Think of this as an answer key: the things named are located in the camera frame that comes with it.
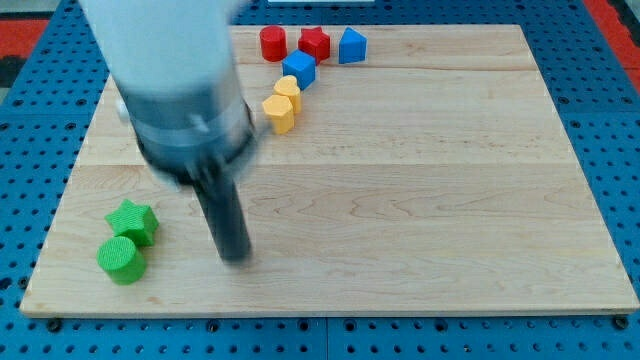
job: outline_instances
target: red surface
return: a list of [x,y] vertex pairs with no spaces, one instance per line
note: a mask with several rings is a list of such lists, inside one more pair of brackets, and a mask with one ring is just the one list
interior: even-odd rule
[[260,48],[262,57],[267,61],[281,61],[287,57],[287,34],[276,25],[260,30]]
[[302,29],[302,36],[298,40],[298,49],[313,56],[316,59],[316,65],[319,65],[331,54],[331,38],[322,31],[320,26]]
[[618,20],[618,11],[607,0],[584,0],[584,4],[636,90],[640,91],[640,48],[631,40],[629,29]]
[[0,58],[28,58],[49,20],[0,20]]

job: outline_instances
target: toy block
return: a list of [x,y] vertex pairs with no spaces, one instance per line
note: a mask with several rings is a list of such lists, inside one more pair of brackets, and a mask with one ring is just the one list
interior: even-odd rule
[[136,205],[125,199],[120,207],[104,217],[113,229],[114,236],[126,236],[137,246],[153,245],[153,233],[158,219],[148,205]]
[[367,38],[347,27],[338,47],[340,51],[338,62],[340,64],[363,61],[367,55]]
[[271,62],[281,61],[287,57],[287,34],[277,25],[270,25],[260,30],[260,48],[262,57]]
[[286,134],[293,129],[295,121],[293,118],[293,105],[288,97],[282,95],[271,95],[262,102],[262,109],[271,119],[273,132],[277,135]]
[[289,98],[293,105],[293,113],[299,114],[302,111],[302,96],[298,87],[298,79],[293,75],[283,76],[273,86],[276,95],[282,95]]
[[315,59],[311,55],[296,50],[282,61],[282,75],[295,76],[298,79],[298,87],[304,90],[316,79]]
[[331,55],[331,38],[318,26],[312,29],[302,29],[302,36],[298,40],[298,49],[313,56],[316,65]]
[[147,269],[147,262],[136,244],[127,237],[115,236],[105,241],[96,254],[98,265],[118,285],[138,281]]

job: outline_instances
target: red cylinder block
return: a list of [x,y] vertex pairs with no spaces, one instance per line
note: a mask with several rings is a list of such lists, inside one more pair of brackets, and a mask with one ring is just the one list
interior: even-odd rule
[[287,57],[287,34],[277,25],[270,25],[260,30],[260,47],[262,57],[267,61],[281,61]]

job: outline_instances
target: blue block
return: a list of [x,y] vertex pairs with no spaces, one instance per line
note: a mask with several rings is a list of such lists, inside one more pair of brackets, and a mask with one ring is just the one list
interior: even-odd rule
[[347,27],[340,39],[340,55],[338,62],[348,64],[363,61],[367,55],[367,38],[359,32]]
[[304,90],[316,79],[316,60],[313,56],[296,50],[282,61],[282,75],[295,76],[298,87]]

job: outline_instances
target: green cylinder block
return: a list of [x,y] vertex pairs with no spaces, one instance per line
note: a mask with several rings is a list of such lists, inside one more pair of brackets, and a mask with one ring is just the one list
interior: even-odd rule
[[98,265],[118,285],[128,285],[139,280],[147,268],[147,262],[133,241],[116,236],[105,241],[96,255]]

